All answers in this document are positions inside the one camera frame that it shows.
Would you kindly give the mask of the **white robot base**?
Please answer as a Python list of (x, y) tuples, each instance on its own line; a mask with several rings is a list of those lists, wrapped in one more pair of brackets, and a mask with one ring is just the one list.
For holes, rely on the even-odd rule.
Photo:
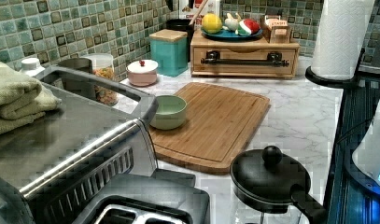
[(361, 79), (346, 100), (345, 169), (364, 191), (380, 198), (380, 81)]

